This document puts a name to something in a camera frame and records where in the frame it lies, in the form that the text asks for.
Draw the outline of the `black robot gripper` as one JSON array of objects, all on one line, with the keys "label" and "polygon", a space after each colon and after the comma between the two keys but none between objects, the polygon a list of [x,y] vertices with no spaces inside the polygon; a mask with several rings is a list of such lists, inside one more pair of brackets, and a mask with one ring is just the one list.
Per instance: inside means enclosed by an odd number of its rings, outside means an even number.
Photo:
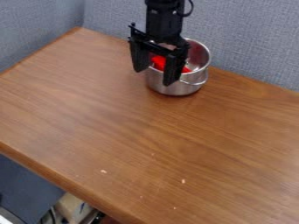
[{"label": "black robot gripper", "polygon": [[140,73],[149,67],[150,53],[166,56],[162,69],[162,84],[166,87],[180,79],[185,65],[185,59],[176,55],[182,55],[186,49],[181,37],[182,19],[190,14],[190,11],[184,11],[182,5],[146,5],[144,29],[138,29],[134,23],[127,26],[133,69]]}]

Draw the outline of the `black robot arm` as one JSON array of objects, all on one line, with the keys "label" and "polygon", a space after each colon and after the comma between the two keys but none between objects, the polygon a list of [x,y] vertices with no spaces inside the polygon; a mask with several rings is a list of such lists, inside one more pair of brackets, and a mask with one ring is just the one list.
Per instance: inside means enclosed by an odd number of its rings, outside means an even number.
[{"label": "black robot arm", "polygon": [[127,37],[133,69],[137,73],[150,66],[149,54],[165,57],[162,84],[172,85],[181,76],[188,56],[189,44],[181,37],[182,19],[192,14],[193,2],[188,0],[190,10],[184,12],[184,0],[144,0],[144,31],[132,23]]}]

